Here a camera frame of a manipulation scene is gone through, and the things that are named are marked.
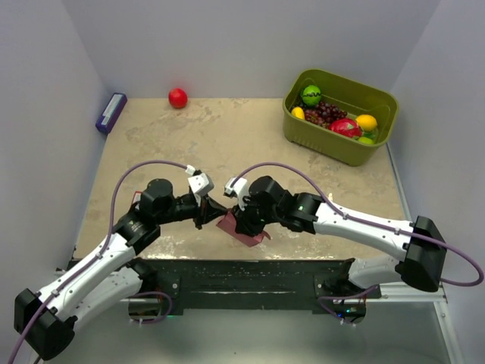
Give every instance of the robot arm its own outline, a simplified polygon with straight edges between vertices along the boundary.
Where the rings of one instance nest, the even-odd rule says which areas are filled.
[[[343,212],[340,215],[320,196],[311,193],[292,195],[269,176],[260,177],[249,187],[243,178],[232,184],[233,179],[226,184],[225,194],[238,199],[231,211],[237,234],[260,237],[266,224],[279,223],[291,231],[343,237],[386,253],[374,259],[347,261],[339,278],[326,283],[326,288],[336,295],[352,295],[377,284],[395,281],[404,281],[427,292],[438,290],[446,250],[401,234],[403,231],[418,232],[443,241],[430,219],[418,217],[412,222],[378,218],[334,204]],[[374,222],[376,226],[360,224],[346,218],[347,215]],[[378,227],[378,224],[394,227],[395,233]]]
[[[214,188],[211,179],[195,169],[191,172],[189,192],[177,198],[170,181],[152,180],[140,201],[132,204],[113,227],[107,246],[105,238],[52,283],[36,293],[26,289],[16,297],[14,327],[19,333],[39,307],[45,305],[26,336],[44,360],[62,352],[73,340],[74,332],[92,317],[138,293],[142,285],[151,284],[153,270],[141,259],[134,258],[160,237],[161,224],[192,219],[201,229],[202,225],[227,213],[224,206],[208,195]],[[69,283],[59,289],[64,282]]]

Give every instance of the pink cloth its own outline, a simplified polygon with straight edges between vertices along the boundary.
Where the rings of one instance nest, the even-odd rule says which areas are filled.
[[[231,237],[235,237],[237,240],[239,240],[241,243],[244,245],[247,245],[249,247],[258,245],[265,237],[268,239],[271,239],[270,234],[268,234],[266,231],[263,231],[259,235],[256,235],[255,237],[249,237],[248,235],[244,234],[238,234],[236,232],[236,218],[234,218],[234,215],[232,212],[228,212],[219,222],[216,224],[218,228],[220,228],[222,231],[225,231],[228,233]]]

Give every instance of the red ball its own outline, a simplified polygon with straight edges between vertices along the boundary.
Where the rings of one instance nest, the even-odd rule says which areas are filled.
[[[185,108],[187,100],[187,94],[182,89],[171,89],[168,93],[168,101],[173,108]]]

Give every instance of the white wall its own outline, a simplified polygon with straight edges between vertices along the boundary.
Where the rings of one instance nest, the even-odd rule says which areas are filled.
[[[390,89],[439,0],[63,0],[110,91],[281,97],[322,67]]]
[[[449,244],[485,266],[485,3],[442,0],[399,75],[391,142],[413,216],[428,215]],[[476,274],[449,254],[445,276]],[[483,362],[483,285],[446,287],[467,357]]]
[[[72,253],[107,98],[60,0],[0,2],[0,362],[18,338],[15,296]]]

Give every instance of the beige table surface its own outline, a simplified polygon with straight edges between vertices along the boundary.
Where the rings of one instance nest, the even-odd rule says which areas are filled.
[[[322,154],[288,142],[283,136],[280,99],[192,99],[183,110],[173,110],[166,99],[130,99],[108,136],[89,199],[74,258],[83,258],[105,237],[111,194],[119,177],[147,159],[169,159],[191,164],[215,183],[211,195],[222,196],[225,183],[244,168],[273,161],[292,165],[313,178],[333,201],[363,212],[403,218],[390,160],[380,148],[364,166],[349,167]],[[290,171],[266,167],[252,171],[251,181],[271,175],[292,193],[314,192]],[[127,177],[117,198],[115,221],[128,208],[136,190],[154,178],[167,178],[176,196],[186,193],[187,175],[181,169],[150,165]],[[337,237],[296,234],[270,225],[272,240],[248,248],[214,226],[201,231],[191,221],[164,225],[161,237],[141,256],[151,259],[345,259],[368,258],[380,252]]]

